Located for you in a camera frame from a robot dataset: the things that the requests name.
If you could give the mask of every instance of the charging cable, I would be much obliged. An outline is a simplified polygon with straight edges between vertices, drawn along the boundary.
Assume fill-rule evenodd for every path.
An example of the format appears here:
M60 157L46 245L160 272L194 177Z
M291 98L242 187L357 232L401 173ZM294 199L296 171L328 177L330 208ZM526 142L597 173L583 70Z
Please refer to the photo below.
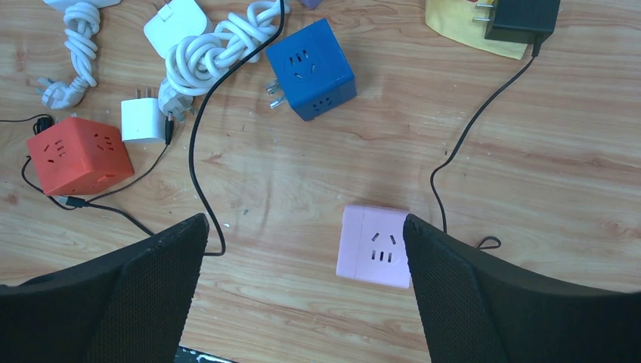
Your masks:
M523 73L525 73L532 63L534 63L534 59L536 59L540 53L540 48L541 44L543 42L539 37L536 37L534 39L534 44L532 45L532 58L530 59L529 62L527 62L526 65L521 68L521 70L515 74L511 79L509 79L505 84L503 84L501 87L499 87L498 90L496 90L492 96L490 96L482 106L476 111L474 116L472 116L471 120L467 123L467 126L465 126L465 129L463 130L463 133L461 133L461 136L459 137L459 140L457 141L456 145L454 145L454 149L450 153L450 157L448 157L447 160L445 160L444 163L442 163L439 167L434 169L432 171L432 174L429 176L429 185L432 187L432 192L434 193L434 196L436 197L436 201L438 202L438 208L441 210L441 219L443 221L443 232L447 234L447 216L445 215L445 207L443 206L443 202L441 200L441 197L438 195L438 192L436 191L436 186L434 184L434 178L436 177L436 173L449 165L452 160L454 160L455 156L458 154L459 149L461 146L463 146L463 142L465 141L465 138L467 137L467 134L469 133L469 130L472 129L472 126L476 123L476 120L483 114L486 108L496 99L503 91L505 91L508 87L510 87L514 82L516 82L517 79L519 79ZM487 245L485 246L485 242L492 240L495 242L495 244ZM487 236L481 240L481 242L478 243L476 248L479 248L480 250L493 250L501 247L502 243L501 240L498 239L495 236Z
M62 110L76 106L88 87L97 85L93 77L91 61L96 59L98 46L91 40L100 30L100 12L88 2L79 2L69 6L64 12L64 23L68 26L64 32L67 41L64 45L71 52L71 63L78 75L69 85L51 79L39 78L38 82L47 88L43 91L42 104L52 110Z
M284 13L289 12L285 4ZM247 8L246 18L229 13L228 20L221 21L213 33L188 36L171 47L165 58L166 79L159 88L161 111L181 119L183 112L193 110L193 97L207 93L239 59L253 53L248 62L259 61L260 54L254 51L277 32L271 22L280 15L278 0L254 2Z

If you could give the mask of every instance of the black power adapter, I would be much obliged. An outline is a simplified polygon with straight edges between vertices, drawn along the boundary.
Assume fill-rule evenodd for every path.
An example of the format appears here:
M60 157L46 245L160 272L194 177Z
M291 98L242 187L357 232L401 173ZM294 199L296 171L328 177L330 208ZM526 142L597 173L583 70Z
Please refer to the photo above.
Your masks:
M485 38L502 42L533 44L532 55L538 56L540 45L554 33L561 0L494 0L490 9Z

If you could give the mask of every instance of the red power strip cube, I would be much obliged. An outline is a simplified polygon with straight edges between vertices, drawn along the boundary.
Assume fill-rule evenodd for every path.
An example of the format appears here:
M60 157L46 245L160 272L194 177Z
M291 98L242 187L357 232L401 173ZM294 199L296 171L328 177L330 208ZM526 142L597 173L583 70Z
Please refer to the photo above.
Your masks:
M45 195L93 195L134 175L120 131L70 117L26 142Z

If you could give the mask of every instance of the yellow envelope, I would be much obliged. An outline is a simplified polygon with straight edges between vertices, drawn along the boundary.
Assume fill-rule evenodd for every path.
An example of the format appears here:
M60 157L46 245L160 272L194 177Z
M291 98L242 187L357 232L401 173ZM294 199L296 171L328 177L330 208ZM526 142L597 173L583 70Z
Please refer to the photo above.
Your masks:
M521 59L528 45L485 39L487 23L472 19L487 16L488 10L477 9L476 4L477 2L472 0L427 0L425 23L438 34L464 45L504 57Z

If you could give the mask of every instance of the black mesh fabric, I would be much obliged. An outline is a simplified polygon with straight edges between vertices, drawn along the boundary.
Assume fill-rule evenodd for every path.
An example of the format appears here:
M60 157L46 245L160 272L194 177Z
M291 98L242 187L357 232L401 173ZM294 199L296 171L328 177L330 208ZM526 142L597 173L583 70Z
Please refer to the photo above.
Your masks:
M641 293L524 270L413 215L403 237L433 363L641 362Z
M208 232L199 214L92 261L0 287L0 361L173 362Z
M472 267L425 236L417 217L403 237L433 363L507 363Z

